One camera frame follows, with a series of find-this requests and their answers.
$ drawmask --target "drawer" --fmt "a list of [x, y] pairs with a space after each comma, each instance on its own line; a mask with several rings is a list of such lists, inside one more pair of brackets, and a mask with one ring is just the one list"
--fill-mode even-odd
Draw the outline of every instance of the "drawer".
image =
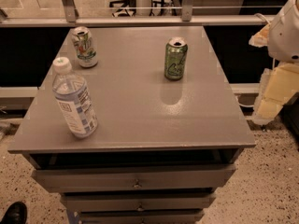
[[48, 192], [197, 189], [222, 187], [233, 164], [35, 170], [32, 178]]
[[79, 213], [83, 223], [101, 224], [194, 224], [203, 215], [202, 210]]
[[177, 190], [167, 193], [104, 193], [102, 195], [63, 196], [61, 202], [66, 209], [73, 212], [109, 212], [204, 209], [215, 200], [215, 194]]

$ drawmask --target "bottle label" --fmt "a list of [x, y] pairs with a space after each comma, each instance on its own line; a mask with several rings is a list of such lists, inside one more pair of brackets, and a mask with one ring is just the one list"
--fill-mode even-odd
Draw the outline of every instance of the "bottle label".
[[72, 133], [86, 134], [96, 128], [97, 118], [86, 85], [68, 101], [57, 97], [57, 102]]

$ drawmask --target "bottle cap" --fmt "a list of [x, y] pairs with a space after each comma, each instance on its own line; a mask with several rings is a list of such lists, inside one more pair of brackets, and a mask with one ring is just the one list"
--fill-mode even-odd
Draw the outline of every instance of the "bottle cap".
[[72, 70], [72, 64], [67, 57], [59, 57], [53, 61], [54, 70], [61, 75], [65, 75]]

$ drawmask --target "silver soda can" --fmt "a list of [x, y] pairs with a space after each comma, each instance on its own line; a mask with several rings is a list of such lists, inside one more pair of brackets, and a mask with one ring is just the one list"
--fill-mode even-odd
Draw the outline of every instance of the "silver soda can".
[[171, 80], [184, 76], [188, 46], [183, 37], [172, 37], [166, 45], [164, 75]]
[[82, 67], [92, 67], [98, 62], [91, 31], [84, 26], [72, 30], [72, 41]]

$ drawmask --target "speckled floor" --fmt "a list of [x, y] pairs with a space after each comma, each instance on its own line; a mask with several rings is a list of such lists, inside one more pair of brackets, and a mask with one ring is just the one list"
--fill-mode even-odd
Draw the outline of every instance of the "speckled floor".
[[[245, 149], [237, 171], [205, 210], [199, 224], [298, 224], [299, 152], [292, 133], [280, 118], [263, 132], [249, 123], [256, 147]], [[59, 195], [48, 194], [31, 177], [32, 166], [21, 155], [7, 153], [14, 129], [0, 143], [0, 218], [9, 205], [28, 206], [27, 224], [66, 224]]]

